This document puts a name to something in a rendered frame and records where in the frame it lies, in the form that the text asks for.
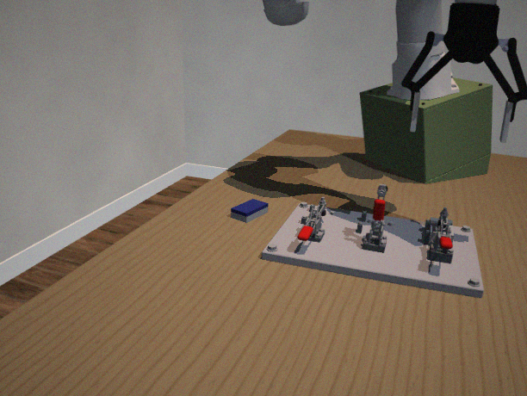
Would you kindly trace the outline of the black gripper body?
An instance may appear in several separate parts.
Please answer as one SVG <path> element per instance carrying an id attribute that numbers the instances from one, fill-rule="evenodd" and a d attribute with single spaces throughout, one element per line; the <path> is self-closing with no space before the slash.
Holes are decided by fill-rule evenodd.
<path id="1" fill-rule="evenodd" d="M 452 3 L 449 10 L 449 25 L 443 42 L 450 51 L 459 41 L 466 46 L 453 58 L 459 63 L 483 62 L 475 48 L 481 42 L 489 54 L 498 46 L 497 27 L 499 6 L 483 3 Z M 478 28 L 478 29 L 477 29 Z"/>

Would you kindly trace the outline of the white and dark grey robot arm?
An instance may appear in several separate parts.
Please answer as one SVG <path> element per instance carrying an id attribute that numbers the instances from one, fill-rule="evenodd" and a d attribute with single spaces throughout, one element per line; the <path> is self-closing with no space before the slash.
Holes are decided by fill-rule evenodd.
<path id="1" fill-rule="evenodd" d="M 411 100 L 412 92 L 401 82 L 425 45 L 427 34 L 443 34 L 442 0 L 396 0 L 397 59 L 392 63 L 393 86 L 387 95 Z M 291 4 L 290 4 L 291 3 Z M 286 5 L 284 5 L 286 4 Z M 281 5 L 281 6 L 280 6 Z M 263 0 L 268 21 L 279 26 L 295 25 L 308 14 L 308 0 Z M 443 56 L 444 42 L 433 46 L 418 69 L 413 82 L 417 82 Z M 452 78 L 450 62 L 420 90 L 420 100 L 430 100 L 460 92 Z"/>

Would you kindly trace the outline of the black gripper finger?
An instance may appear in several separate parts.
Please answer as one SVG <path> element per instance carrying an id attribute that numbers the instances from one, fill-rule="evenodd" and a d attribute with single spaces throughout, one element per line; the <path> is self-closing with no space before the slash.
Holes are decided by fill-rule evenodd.
<path id="1" fill-rule="evenodd" d="M 505 104 L 504 119 L 499 138 L 501 143 L 506 143 L 510 122 L 512 122 L 514 118 L 516 104 L 519 101 L 527 100 L 527 84 L 517 56 L 517 40 L 515 38 L 499 39 L 498 44 L 498 46 L 501 46 L 502 50 L 507 53 L 513 75 L 519 87 L 519 92 L 516 93 L 514 93 L 512 87 L 508 84 L 504 75 L 495 64 L 484 45 L 478 41 L 474 46 L 508 97 Z"/>
<path id="2" fill-rule="evenodd" d="M 417 83 L 414 83 L 412 79 L 419 70 L 419 67 L 425 61 L 427 55 L 432 49 L 432 46 L 437 46 L 440 41 L 443 41 L 445 34 L 436 34 L 434 32 L 429 32 L 426 37 L 425 46 L 422 51 L 412 64 L 412 67 L 404 77 L 401 85 L 408 88 L 411 92 L 411 103 L 410 109 L 412 111 L 412 123 L 410 132 L 415 132 L 418 119 L 419 111 L 419 94 L 420 89 L 429 82 L 444 66 L 446 66 L 465 46 L 466 42 L 464 40 L 459 41 L 449 52 L 447 52 L 428 72 L 422 76 Z"/>

